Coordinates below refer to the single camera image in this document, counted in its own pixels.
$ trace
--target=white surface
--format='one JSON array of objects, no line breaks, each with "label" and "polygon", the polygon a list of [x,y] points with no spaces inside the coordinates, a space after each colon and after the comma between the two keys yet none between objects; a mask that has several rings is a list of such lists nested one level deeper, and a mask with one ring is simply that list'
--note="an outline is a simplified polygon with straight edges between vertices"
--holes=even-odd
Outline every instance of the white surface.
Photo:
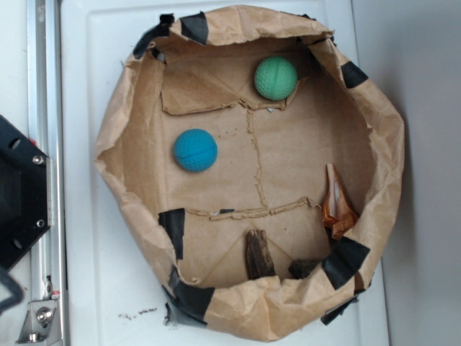
[{"label": "white surface", "polygon": [[[27,135],[27,28],[26,1],[0,4],[0,114]],[[10,271],[24,289],[24,300],[0,316],[0,345],[13,345],[21,332],[30,300],[30,255]],[[0,301],[9,297],[0,285]]]},{"label": "white surface", "polygon": [[398,222],[383,259],[391,343],[461,340],[461,1],[353,0],[361,67],[407,125]]},{"label": "white surface", "polygon": [[[166,302],[157,279],[93,165],[104,111],[141,35],[162,13],[176,18],[240,1],[169,4],[153,1],[65,0],[62,8],[63,111],[69,309],[73,345],[259,345],[227,334],[164,325]],[[350,2],[253,1],[307,13],[337,29],[341,51],[357,60]],[[380,268],[372,288],[330,326],[319,321],[277,345],[388,345]],[[145,309],[155,311],[141,314]]]}]

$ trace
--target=dark wood chip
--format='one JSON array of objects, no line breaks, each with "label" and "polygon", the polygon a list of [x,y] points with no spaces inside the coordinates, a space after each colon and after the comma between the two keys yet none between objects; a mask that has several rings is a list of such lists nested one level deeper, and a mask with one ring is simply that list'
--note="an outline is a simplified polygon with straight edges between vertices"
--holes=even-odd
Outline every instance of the dark wood chip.
[{"label": "dark wood chip", "polygon": [[275,276],[274,263],[267,246],[266,232],[251,230],[246,236],[246,266],[250,280]]},{"label": "dark wood chip", "polygon": [[288,271],[295,279],[303,279],[309,276],[320,262],[318,259],[297,259],[292,262]]}]

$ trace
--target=white wall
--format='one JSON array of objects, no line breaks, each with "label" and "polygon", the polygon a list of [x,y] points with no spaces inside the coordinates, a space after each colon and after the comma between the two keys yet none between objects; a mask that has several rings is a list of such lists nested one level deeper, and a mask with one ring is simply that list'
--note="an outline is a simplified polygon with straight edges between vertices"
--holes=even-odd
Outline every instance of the white wall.
[{"label": "white wall", "polygon": [[459,345],[461,1],[352,3],[360,66],[407,125],[400,213],[383,259],[391,342]]},{"label": "white wall", "polygon": [[[0,0],[0,114],[27,135],[27,26],[25,0]],[[14,345],[30,301],[30,255],[10,272],[24,289],[23,302],[0,317],[0,345]],[[0,301],[9,292],[0,285]]]}]

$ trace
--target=brown paper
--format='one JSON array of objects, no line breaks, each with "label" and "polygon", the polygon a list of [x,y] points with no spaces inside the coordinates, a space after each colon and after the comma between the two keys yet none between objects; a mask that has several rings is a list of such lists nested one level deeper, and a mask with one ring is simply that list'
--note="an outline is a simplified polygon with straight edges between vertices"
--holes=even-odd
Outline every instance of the brown paper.
[{"label": "brown paper", "polygon": [[[206,19],[207,45],[182,36],[176,22],[169,37],[153,42],[166,63],[149,52],[128,58],[95,164],[170,294],[176,267],[186,284],[216,288],[208,328],[277,340],[370,285],[398,209],[403,122],[372,81],[346,88],[341,66],[348,59],[317,21],[251,6]],[[254,71],[269,56],[284,56],[298,71],[286,100],[269,101],[254,89]],[[181,169],[172,153],[190,128],[212,134],[219,150],[215,164],[198,174]],[[321,265],[303,280],[288,272],[293,260],[330,252],[319,207],[330,162],[360,214],[345,236],[370,249],[355,279],[337,290]],[[177,208],[186,210],[178,260],[158,224],[159,213]],[[248,281],[250,229],[266,231],[277,277]]]}]

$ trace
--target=metal bracket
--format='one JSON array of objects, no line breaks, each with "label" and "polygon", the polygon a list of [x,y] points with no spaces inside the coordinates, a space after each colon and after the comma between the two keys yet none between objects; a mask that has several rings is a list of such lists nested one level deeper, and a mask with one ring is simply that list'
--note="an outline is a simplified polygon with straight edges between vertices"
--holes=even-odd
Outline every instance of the metal bracket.
[{"label": "metal bracket", "polygon": [[15,345],[62,345],[61,313],[57,300],[31,301]]},{"label": "metal bracket", "polygon": [[0,265],[10,270],[50,228],[47,156],[0,115]]}]

